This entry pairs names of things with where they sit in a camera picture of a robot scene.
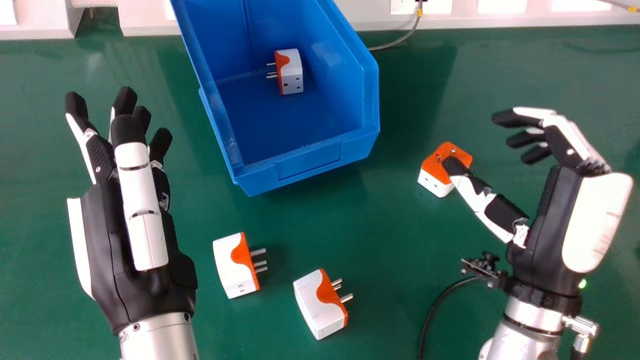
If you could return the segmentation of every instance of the plug pin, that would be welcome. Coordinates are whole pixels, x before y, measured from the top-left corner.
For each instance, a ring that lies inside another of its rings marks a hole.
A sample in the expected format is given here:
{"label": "plug pin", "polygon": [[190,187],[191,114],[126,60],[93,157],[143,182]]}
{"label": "plug pin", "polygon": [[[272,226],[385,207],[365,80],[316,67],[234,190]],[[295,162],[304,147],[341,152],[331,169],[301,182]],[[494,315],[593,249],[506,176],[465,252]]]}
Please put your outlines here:
{"label": "plug pin", "polygon": [[347,302],[347,301],[349,301],[351,299],[353,299],[353,294],[347,294],[347,295],[345,295],[345,296],[340,298],[340,302],[344,304],[345,302]]}
{"label": "plug pin", "polygon": [[251,252],[249,253],[249,255],[250,255],[251,257],[254,257],[254,256],[262,255],[262,254],[264,254],[265,252],[267,252],[267,249],[265,249],[265,248],[263,247],[262,249],[255,249],[254,251],[251,251]]}

